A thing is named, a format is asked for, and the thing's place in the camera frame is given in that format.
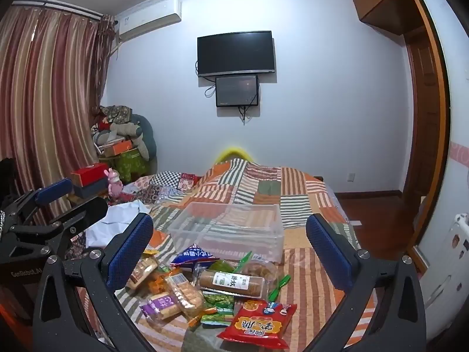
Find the curtain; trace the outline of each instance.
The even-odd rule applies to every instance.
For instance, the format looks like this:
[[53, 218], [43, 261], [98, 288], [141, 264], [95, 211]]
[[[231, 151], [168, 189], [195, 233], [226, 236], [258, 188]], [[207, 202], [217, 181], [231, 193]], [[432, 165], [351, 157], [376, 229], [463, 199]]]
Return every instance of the curtain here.
[[[0, 160], [14, 158], [19, 191], [48, 186], [97, 161], [90, 134], [98, 22], [12, 6], [0, 22]], [[69, 209], [64, 198], [40, 221]]]
[[99, 114], [99, 105], [104, 94], [109, 56], [115, 35], [114, 17], [108, 15], [103, 16], [98, 25], [95, 50], [96, 61], [93, 62], [96, 87], [95, 105], [92, 107], [92, 113], [94, 115]]

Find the small monitor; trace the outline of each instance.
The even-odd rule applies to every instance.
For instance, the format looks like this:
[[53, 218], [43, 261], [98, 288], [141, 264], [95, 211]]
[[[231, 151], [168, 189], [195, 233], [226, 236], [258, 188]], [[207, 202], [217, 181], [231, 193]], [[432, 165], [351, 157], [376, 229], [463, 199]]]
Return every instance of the small monitor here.
[[231, 75], [215, 79], [217, 107], [257, 106], [259, 79], [257, 75]]

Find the blue snack bag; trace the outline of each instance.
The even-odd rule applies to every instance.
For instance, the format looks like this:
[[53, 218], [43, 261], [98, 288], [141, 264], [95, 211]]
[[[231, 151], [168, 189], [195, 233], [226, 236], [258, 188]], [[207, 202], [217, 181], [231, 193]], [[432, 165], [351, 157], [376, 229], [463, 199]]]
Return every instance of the blue snack bag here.
[[219, 260], [219, 258], [214, 257], [208, 251], [202, 250], [194, 243], [174, 258], [171, 262], [171, 266], [175, 268], [194, 269], [196, 263], [200, 263], [202, 266], [208, 267], [217, 260]]

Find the orange box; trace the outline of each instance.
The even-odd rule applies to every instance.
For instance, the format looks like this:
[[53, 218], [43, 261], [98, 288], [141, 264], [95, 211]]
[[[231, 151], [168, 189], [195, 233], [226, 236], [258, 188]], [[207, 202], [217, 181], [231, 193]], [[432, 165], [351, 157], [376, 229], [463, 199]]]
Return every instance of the orange box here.
[[132, 149], [132, 142], [130, 140], [124, 140], [120, 143], [104, 147], [104, 155], [109, 158], [111, 156], [119, 155], [125, 151]]

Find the red box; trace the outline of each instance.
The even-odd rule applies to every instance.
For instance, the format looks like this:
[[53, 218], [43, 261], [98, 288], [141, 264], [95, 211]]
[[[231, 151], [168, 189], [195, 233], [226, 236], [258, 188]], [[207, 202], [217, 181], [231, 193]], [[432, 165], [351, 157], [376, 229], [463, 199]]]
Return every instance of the red box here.
[[83, 188], [93, 182], [106, 177], [104, 170], [108, 168], [106, 163], [95, 163], [71, 173], [70, 179], [73, 184]]
[[110, 158], [112, 156], [120, 155], [121, 153], [127, 152], [132, 149], [132, 142], [125, 140], [103, 148], [104, 156]]

